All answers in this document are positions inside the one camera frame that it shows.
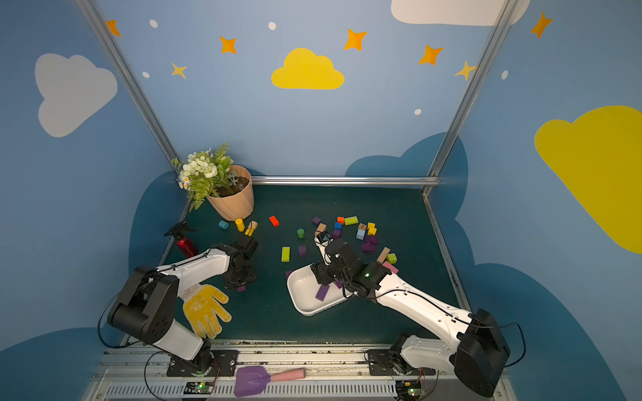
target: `vent grille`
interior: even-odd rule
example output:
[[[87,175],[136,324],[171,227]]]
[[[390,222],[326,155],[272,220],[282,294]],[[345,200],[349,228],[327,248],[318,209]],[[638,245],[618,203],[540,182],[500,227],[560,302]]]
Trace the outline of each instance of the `vent grille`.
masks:
[[[233,381],[216,383],[209,398],[234,397]],[[154,394],[161,398],[183,398],[185,385],[181,382],[150,383]],[[107,400],[155,399],[145,388],[145,383],[112,382],[105,395]],[[269,383],[256,398],[301,397],[396,397],[395,382],[387,380],[300,380],[296,382]]]

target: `white cloud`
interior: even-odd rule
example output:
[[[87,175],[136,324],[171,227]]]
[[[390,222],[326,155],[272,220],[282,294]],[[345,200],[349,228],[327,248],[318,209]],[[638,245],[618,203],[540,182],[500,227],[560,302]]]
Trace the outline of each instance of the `white cloud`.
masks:
[[[36,84],[44,101],[38,119],[52,137],[69,135],[106,105],[118,88],[111,71],[83,56],[48,53],[36,62]]]
[[[511,20],[517,22],[530,0],[519,0]],[[504,0],[392,0],[393,17],[408,24],[492,26]]]

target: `black spray nozzle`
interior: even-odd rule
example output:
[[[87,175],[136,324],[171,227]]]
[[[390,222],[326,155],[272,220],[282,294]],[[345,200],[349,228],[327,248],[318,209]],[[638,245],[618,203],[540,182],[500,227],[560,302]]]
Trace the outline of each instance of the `black spray nozzle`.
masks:
[[[179,221],[174,224],[165,234],[164,237],[169,237],[170,235],[175,239],[181,239],[184,237],[183,231],[196,231],[195,228],[191,228],[187,225],[187,221]]]

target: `yellow star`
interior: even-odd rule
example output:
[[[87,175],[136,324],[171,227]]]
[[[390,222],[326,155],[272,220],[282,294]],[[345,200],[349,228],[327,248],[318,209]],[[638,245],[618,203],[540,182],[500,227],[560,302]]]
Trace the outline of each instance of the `yellow star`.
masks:
[[[419,62],[419,64],[430,63],[432,65],[435,65],[435,63],[437,62],[437,55],[443,49],[444,49],[443,47],[440,49],[433,49],[430,46],[426,46],[426,52],[424,53],[424,56]]]
[[[468,66],[468,60],[464,60],[464,69],[462,69],[460,72],[456,73],[455,76],[458,75],[463,75],[466,80],[468,80],[468,75],[471,73],[472,70],[476,69],[477,66],[474,65],[472,67]]]
[[[174,63],[172,63],[172,65],[174,66],[174,72],[171,73],[171,74],[172,75],[180,75],[181,77],[185,78],[185,74],[183,74],[183,70],[185,68],[187,68],[187,67],[178,68]]]
[[[116,36],[120,36],[120,32],[116,29],[116,20],[114,19],[113,21],[107,21],[107,26],[109,27],[109,30]]]
[[[343,50],[352,49],[354,47],[358,51],[361,51],[361,41],[366,33],[367,32],[356,33],[348,30],[348,43],[345,44]]]
[[[547,18],[544,16],[544,13],[542,13],[542,16],[541,16],[541,17],[539,17],[539,21],[537,21],[537,25],[535,25],[535,27],[530,31],[530,33],[536,33],[536,34],[537,34],[537,38],[538,38],[538,39],[539,39],[539,38],[541,38],[541,37],[542,37],[542,32],[544,32],[544,30],[546,29],[546,27],[547,27],[551,22],[553,22],[553,20],[552,20],[552,19],[547,19]]]
[[[221,42],[223,42],[223,50],[221,53],[234,53],[236,54],[236,50],[234,49],[234,43],[236,42],[236,39],[225,39],[222,36],[219,36],[221,38]]]

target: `flower pot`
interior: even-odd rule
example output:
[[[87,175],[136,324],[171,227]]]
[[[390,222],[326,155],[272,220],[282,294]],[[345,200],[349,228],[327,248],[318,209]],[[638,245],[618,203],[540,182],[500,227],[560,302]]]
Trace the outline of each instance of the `flower pot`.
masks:
[[[236,170],[239,177],[245,177],[249,183],[243,190],[236,195],[226,196],[224,198],[214,198],[208,196],[207,200],[212,204],[214,209],[227,221],[236,219],[245,219],[254,211],[254,191],[252,190],[252,175],[247,169],[241,166],[230,166]]]

